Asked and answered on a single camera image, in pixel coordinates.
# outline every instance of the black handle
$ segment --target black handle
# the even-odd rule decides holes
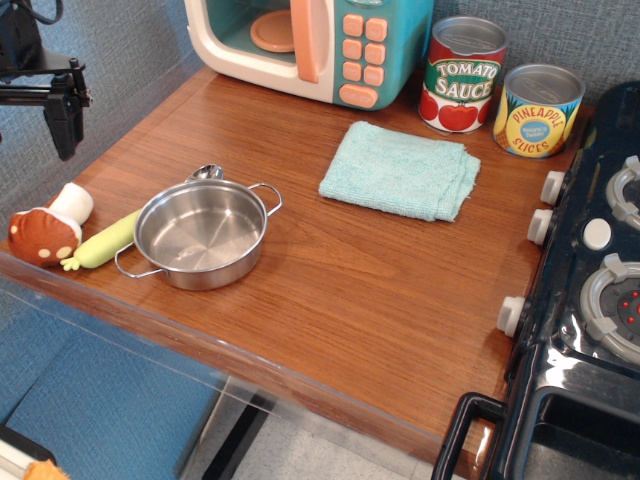
[[[480,393],[467,393],[460,398],[451,419],[447,436],[442,444],[438,460],[433,467],[431,480],[450,480],[458,463],[458,457],[469,433],[471,422],[477,418],[499,427],[505,416],[506,405]]]

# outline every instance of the light blue towel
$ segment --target light blue towel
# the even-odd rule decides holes
[[[356,122],[319,191],[327,198],[384,212],[452,222],[479,170],[480,160],[462,144]]]

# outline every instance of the textured wall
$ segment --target textured wall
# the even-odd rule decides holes
[[[54,15],[53,0],[32,0]],[[39,107],[0,106],[0,238],[10,215],[41,205],[138,123],[201,66],[187,33],[183,0],[64,1],[42,43],[84,61],[93,103],[84,110],[85,139],[62,162]],[[14,83],[48,85],[50,77]]]
[[[50,15],[54,3],[33,0]],[[61,162],[40,108],[0,107],[0,238],[8,216],[54,195],[202,65],[183,0],[64,4],[62,20],[40,32],[46,48],[87,64],[94,103],[85,110],[85,140]],[[503,73],[523,63],[572,67],[587,83],[587,103],[640,77],[638,0],[436,0],[435,20],[455,14],[491,19],[509,32]]]

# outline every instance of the white floor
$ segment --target white floor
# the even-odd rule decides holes
[[[218,402],[182,480],[200,480],[245,404]],[[308,411],[279,402],[234,480],[428,480],[432,466]]]

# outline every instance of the wooden countertop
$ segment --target wooden countertop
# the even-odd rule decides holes
[[[84,238],[142,207],[197,167],[267,182],[284,207],[269,219],[256,268],[222,289],[187,292],[160,276],[133,280],[113,262],[7,277],[326,417],[433,461],[458,398],[504,398],[512,341],[496,328],[505,296],[526,295],[540,248],[526,239],[549,170],[571,163],[592,113],[581,108],[569,149],[547,160],[504,152],[494,114],[444,136],[417,113],[415,75],[396,102],[362,112],[215,76],[205,68],[84,171],[95,208]],[[454,223],[424,222],[332,201],[318,186],[357,120],[463,142],[482,162]],[[260,192],[269,208],[275,199]],[[135,249],[130,271],[149,270]]]

